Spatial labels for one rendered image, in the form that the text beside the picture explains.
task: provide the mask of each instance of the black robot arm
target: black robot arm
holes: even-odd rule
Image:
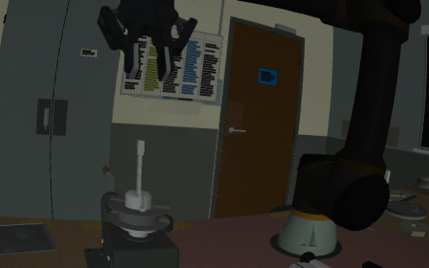
[[[345,147],[304,154],[293,210],[324,215],[348,230],[376,222],[388,200],[382,158],[395,100],[401,46],[421,14],[419,0],[239,0],[319,18],[362,33],[359,77]]]
[[[116,19],[128,29],[121,29]],[[125,54],[124,70],[130,79],[137,79],[140,69],[139,37],[149,36],[156,47],[158,79],[165,82],[175,67],[174,56],[182,53],[195,26],[195,18],[188,21],[179,17],[174,0],[121,0],[117,10],[104,6],[97,23],[111,50]],[[180,37],[173,41],[171,28],[178,27]]]

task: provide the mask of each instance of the door frame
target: door frame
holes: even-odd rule
[[[217,132],[217,150],[215,156],[215,166],[214,166],[214,183],[212,188],[212,202],[210,206],[210,215],[209,218],[215,218],[216,211],[216,201],[217,201],[217,190],[219,186],[219,171],[220,171],[220,159],[222,158],[222,146],[223,146],[223,133],[225,128],[225,118],[226,118],[226,105],[228,103],[228,86],[229,86],[229,76],[231,70],[231,55],[232,55],[232,44],[234,41],[234,29],[235,24],[240,23],[247,26],[255,27],[262,29],[264,31],[273,32],[276,34],[280,34],[286,36],[291,39],[295,39],[301,42],[301,61],[300,61],[300,78],[299,78],[299,89],[298,89],[298,105],[296,111],[296,120],[295,120],[295,131],[293,135],[293,147],[292,147],[292,155],[289,166],[289,178],[287,180],[287,189],[284,196],[284,205],[291,203],[290,196],[292,194],[292,190],[295,190],[295,182],[293,182],[292,174],[295,166],[295,158],[296,158],[296,146],[297,146],[297,138],[298,138],[298,130],[299,130],[299,122],[301,115],[301,101],[302,101],[302,88],[303,88],[303,74],[304,74],[304,46],[305,46],[305,38],[297,36],[295,34],[276,29],[273,27],[269,27],[263,24],[255,23],[252,21],[240,19],[237,17],[231,17],[229,22],[229,34],[228,34],[228,46],[226,50],[226,64],[225,64],[225,78],[223,81],[223,94],[222,94],[222,102],[220,107],[220,121],[219,121],[219,129]]]

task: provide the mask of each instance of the cabinet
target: cabinet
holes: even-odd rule
[[[10,0],[0,47],[0,217],[101,220],[123,67],[97,19],[119,2]]]

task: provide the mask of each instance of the blue sign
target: blue sign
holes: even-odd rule
[[[273,71],[273,70],[259,68],[258,81],[261,84],[276,85],[276,83],[277,83],[277,72]]]

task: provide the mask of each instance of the beige wall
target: beige wall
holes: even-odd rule
[[[318,18],[236,0],[224,0],[223,7],[222,0],[176,0],[175,2],[180,17],[184,19],[195,17],[198,20],[196,31],[223,36],[219,74],[222,80],[225,76],[231,17],[270,27],[275,27],[276,23],[279,23],[296,29],[297,35],[306,39],[299,134],[327,136],[332,85],[332,26],[323,24]],[[6,13],[7,4],[8,0],[0,0],[0,17]],[[0,25],[0,34],[2,31],[3,24]],[[120,95],[121,66],[123,66],[123,53],[118,62],[114,123],[218,129],[220,106]]]

